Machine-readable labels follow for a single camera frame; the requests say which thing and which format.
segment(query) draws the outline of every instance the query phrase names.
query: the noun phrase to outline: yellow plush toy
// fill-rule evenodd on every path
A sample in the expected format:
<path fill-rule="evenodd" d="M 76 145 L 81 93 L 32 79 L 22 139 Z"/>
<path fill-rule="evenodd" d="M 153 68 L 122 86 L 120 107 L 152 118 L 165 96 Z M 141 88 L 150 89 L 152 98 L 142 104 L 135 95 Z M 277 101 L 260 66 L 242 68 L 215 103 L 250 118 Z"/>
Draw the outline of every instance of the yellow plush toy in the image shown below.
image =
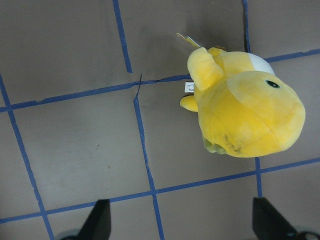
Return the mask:
<path fill-rule="evenodd" d="M 189 56 L 187 67 L 194 95 L 182 98 L 180 105 L 198 112 L 209 152 L 258 157 L 284 151 L 298 139 L 305 108 L 262 58 L 200 47 Z"/>

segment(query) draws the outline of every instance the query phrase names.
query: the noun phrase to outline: plush toy head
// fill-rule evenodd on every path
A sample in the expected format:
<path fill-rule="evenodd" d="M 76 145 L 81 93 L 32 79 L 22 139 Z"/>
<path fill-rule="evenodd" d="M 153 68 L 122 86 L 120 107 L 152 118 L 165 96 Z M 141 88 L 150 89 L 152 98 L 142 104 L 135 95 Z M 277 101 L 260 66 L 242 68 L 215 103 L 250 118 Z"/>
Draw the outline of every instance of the plush toy head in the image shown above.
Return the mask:
<path fill-rule="evenodd" d="M 198 112 L 209 152 L 264 156 L 288 149 L 302 131 L 306 113 L 295 91 L 251 55 L 202 47 L 189 57 L 194 96 L 180 104 Z"/>

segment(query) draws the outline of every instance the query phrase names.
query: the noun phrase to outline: plush toy arm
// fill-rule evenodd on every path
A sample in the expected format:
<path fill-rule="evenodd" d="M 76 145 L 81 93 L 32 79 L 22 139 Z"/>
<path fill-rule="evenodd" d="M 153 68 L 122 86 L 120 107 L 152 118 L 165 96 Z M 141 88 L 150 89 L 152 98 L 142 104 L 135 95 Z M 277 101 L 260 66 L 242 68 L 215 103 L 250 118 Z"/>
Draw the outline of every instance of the plush toy arm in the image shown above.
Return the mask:
<path fill-rule="evenodd" d="M 195 96 L 193 95 L 183 97 L 180 101 L 180 106 L 189 111 L 198 112 L 196 99 L 195 99 Z"/>
<path fill-rule="evenodd" d="M 213 56 L 204 47 L 191 53 L 187 67 L 195 86 L 200 91 L 214 85 L 224 76 L 221 67 L 215 63 Z"/>

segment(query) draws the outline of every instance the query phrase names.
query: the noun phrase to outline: stuffed animal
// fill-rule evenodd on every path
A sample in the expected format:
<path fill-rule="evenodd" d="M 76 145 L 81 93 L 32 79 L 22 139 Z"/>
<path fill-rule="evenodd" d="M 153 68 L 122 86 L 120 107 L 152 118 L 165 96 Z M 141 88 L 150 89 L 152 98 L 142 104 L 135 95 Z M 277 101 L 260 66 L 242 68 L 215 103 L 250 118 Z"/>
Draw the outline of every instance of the stuffed animal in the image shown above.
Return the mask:
<path fill-rule="evenodd" d="M 183 97 L 180 105 L 198 113 L 209 152 L 258 157 L 284 151 L 298 139 L 304 105 L 262 58 L 200 47 L 189 56 L 187 68 L 194 95 Z"/>

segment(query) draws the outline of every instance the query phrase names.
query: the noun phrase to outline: plush toy body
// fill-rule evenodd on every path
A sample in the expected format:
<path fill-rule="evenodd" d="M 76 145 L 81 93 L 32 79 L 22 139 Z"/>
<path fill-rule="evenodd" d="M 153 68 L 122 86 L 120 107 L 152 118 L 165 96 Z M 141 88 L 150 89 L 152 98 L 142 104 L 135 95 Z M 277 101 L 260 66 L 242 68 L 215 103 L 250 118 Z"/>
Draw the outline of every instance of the plush toy body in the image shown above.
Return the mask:
<path fill-rule="evenodd" d="M 180 105 L 198 112 L 205 148 L 246 158 L 288 149 L 298 139 L 305 108 L 262 58 L 201 47 L 189 57 L 194 95 Z"/>

